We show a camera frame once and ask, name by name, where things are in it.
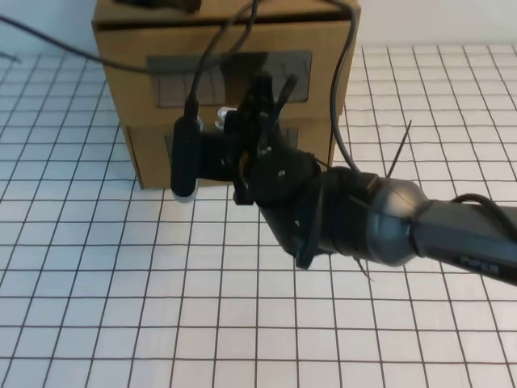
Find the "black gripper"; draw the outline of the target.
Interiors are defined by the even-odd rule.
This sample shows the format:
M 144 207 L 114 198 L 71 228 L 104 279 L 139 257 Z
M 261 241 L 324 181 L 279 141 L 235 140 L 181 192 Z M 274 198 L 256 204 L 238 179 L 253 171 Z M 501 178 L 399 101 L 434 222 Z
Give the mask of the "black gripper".
M 288 76 L 271 110 L 271 75 L 253 78 L 223 129 L 202 134 L 201 176 L 232 183 L 235 204 L 257 205 L 279 245 L 307 269 L 323 252 L 322 170 L 311 153 L 288 143 L 277 121 L 297 79 Z

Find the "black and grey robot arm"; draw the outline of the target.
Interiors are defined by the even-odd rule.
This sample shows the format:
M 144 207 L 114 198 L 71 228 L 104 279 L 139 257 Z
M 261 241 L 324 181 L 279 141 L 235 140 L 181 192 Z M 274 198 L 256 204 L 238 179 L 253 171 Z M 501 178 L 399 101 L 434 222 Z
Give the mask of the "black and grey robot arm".
M 322 169 L 290 145 L 278 125 L 296 85 L 279 95 L 260 74 L 224 127 L 201 138 L 200 175 L 228 180 L 239 205 L 257 205 L 298 268 L 340 254 L 390 267 L 435 259 L 508 284 L 516 282 L 516 210 L 477 194 L 431 200 L 406 180 Z

